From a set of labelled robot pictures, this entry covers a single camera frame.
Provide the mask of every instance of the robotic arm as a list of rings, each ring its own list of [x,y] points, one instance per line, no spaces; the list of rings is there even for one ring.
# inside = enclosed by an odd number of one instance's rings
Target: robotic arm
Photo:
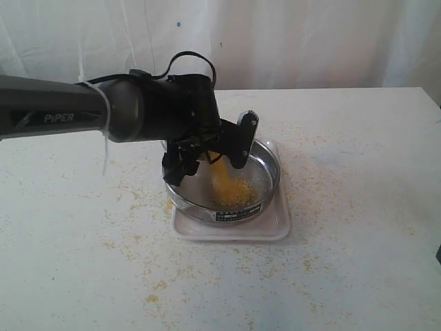
[[[170,75],[177,58],[192,55],[210,64],[213,81],[202,74]],[[100,83],[110,102],[109,138],[123,143],[164,140],[164,180],[180,185],[185,175],[198,170],[208,151],[229,158],[234,168],[248,159],[258,117],[249,111],[238,123],[219,117],[213,65],[195,52],[181,52],[167,71],[152,76],[142,70],[90,81]],[[0,75],[0,140],[40,134],[104,130],[107,107],[104,98],[85,83],[67,84]]]

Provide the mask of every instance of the white curtain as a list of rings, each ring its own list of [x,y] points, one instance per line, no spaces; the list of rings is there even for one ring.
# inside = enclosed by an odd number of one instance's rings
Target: white curtain
[[[422,86],[441,103],[441,0],[0,0],[0,74],[75,82],[181,50],[221,89]],[[204,72],[198,59],[174,73]]]

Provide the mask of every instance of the metal rim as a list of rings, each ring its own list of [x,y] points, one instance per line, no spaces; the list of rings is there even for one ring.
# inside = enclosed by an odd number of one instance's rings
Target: metal rim
[[[277,189],[277,187],[278,187],[278,184],[279,184],[279,182],[280,182],[280,164],[279,164],[279,162],[278,162],[278,159],[277,159],[276,155],[274,155],[274,153],[273,153],[273,152],[272,152],[272,151],[271,151],[271,150],[270,150],[270,149],[269,149],[264,143],[262,143],[261,141],[255,139],[255,140],[254,140],[254,143],[257,143],[260,147],[262,147],[262,148],[263,148],[267,153],[269,153],[269,154],[273,157],[273,159],[276,161],[276,180],[274,181],[274,184],[273,184],[271,190],[266,194],[265,197],[263,197],[262,199],[260,199],[259,201],[255,202],[255,203],[253,203],[252,205],[248,205],[248,206],[246,206],[246,207],[244,207],[244,208],[252,208],[252,207],[256,207],[256,206],[261,205],[261,204],[263,204],[264,202],[266,202],[266,201],[268,200],[268,197],[272,197],[272,196],[274,195],[274,192],[276,191],[276,189]],[[191,202],[191,201],[189,201],[188,199],[186,199],[186,198],[182,197],[181,195],[179,195],[179,194],[173,189],[173,187],[172,187],[170,184],[165,183],[165,185],[166,185],[167,189],[170,190],[170,191],[173,193],[173,195],[174,195],[175,197],[178,197],[179,199],[181,199],[182,201],[188,203],[188,204],[191,205],[192,207],[197,207],[197,208],[200,208],[200,209],[206,210],[206,211],[208,211],[208,212],[225,212],[225,210],[209,209],[209,208],[207,208],[207,207],[204,207],[203,205],[199,205],[199,204],[197,204],[197,203]],[[229,212],[240,212],[240,210],[228,210],[228,211],[229,211]]]

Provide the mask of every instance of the falling yellow grains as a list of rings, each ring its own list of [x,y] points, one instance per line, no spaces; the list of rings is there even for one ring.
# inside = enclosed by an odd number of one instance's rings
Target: falling yellow grains
[[[210,158],[215,159],[218,153],[209,152]],[[230,177],[223,159],[211,164],[213,176],[213,191],[216,203],[222,207],[242,207],[254,198],[254,191],[248,181]]]

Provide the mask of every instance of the white tray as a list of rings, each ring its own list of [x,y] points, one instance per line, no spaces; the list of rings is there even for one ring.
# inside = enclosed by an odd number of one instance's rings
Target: white tray
[[[277,156],[277,147],[271,141],[263,143]],[[172,229],[182,238],[193,241],[276,241],[285,238],[291,229],[283,177],[274,198],[265,211],[247,223],[231,226],[212,226],[186,217],[173,207]]]

